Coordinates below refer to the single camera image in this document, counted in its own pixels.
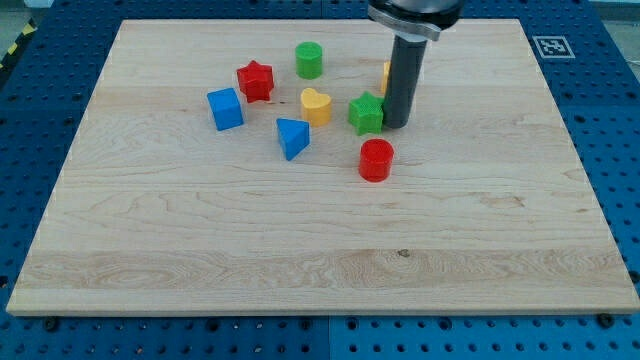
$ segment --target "green hexagon block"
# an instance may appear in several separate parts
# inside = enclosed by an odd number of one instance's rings
[[[368,91],[357,99],[349,101],[349,122],[356,127],[358,136],[366,133],[382,132],[383,98],[371,95]]]
[[[303,79],[315,79],[322,75],[322,47],[307,41],[296,47],[296,73]]]

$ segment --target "yellow black caution tape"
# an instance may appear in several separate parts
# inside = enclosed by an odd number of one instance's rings
[[[35,35],[36,30],[38,30],[38,28],[36,27],[35,21],[30,19],[27,25],[22,29],[22,32],[18,35],[16,41],[9,46],[7,53],[2,57],[2,61],[0,61],[0,90],[7,80],[9,80],[11,72],[15,68],[16,64],[18,64],[18,60],[24,53],[27,44]]]

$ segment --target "plastic shape block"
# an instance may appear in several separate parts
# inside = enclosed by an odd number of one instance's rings
[[[278,139],[284,157],[291,161],[309,145],[309,123],[301,120],[278,119]]]
[[[236,70],[240,91],[247,97],[247,102],[256,100],[269,101],[269,93],[273,90],[273,70],[269,65],[262,65],[251,60],[249,65]]]
[[[362,96],[349,102],[349,122],[356,127],[358,136],[382,132],[382,103],[384,99],[365,91]]]
[[[393,146],[385,139],[365,141],[360,148],[360,176],[370,182],[380,182],[389,177],[393,161]]]
[[[303,42],[296,47],[296,73],[303,79],[322,75],[322,47],[315,42]]]
[[[302,119],[312,127],[326,125],[331,121],[331,96],[306,88],[300,94]]]
[[[231,129],[244,124],[240,101],[232,88],[222,89],[207,94],[213,119],[218,131]]]
[[[391,61],[385,61],[382,66],[382,81],[380,82],[380,92],[384,95],[387,92],[387,81],[389,80],[389,69]]]

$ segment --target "toy block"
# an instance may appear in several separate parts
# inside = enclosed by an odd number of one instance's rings
[[[380,92],[384,95],[387,92],[387,83],[389,81],[389,69],[391,68],[391,61],[385,61],[382,66],[382,82],[380,83]]]
[[[322,75],[322,47],[315,42],[303,42],[296,47],[296,73],[303,79]]]
[[[207,99],[218,131],[244,124],[240,101],[235,90],[228,88],[210,92],[207,94]]]
[[[300,94],[300,103],[302,119],[312,127],[326,125],[331,121],[331,96],[306,88]]]
[[[382,132],[382,103],[384,99],[365,91],[362,96],[349,101],[349,122],[356,127],[358,136]]]
[[[278,119],[278,139],[284,157],[291,161],[309,145],[309,123],[301,120]]]
[[[262,65],[251,60],[249,65],[236,70],[240,91],[247,97],[247,102],[271,100],[273,90],[273,70],[269,65]]]
[[[365,141],[360,148],[360,176],[370,182],[380,182],[391,173],[393,146],[384,139]]]

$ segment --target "black cylindrical end effector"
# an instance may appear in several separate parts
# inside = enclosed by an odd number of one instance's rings
[[[413,94],[416,91],[426,46],[427,40],[411,42],[396,35],[387,79],[387,92],[382,104],[383,123],[387,127],[399,129],[409,121]]]

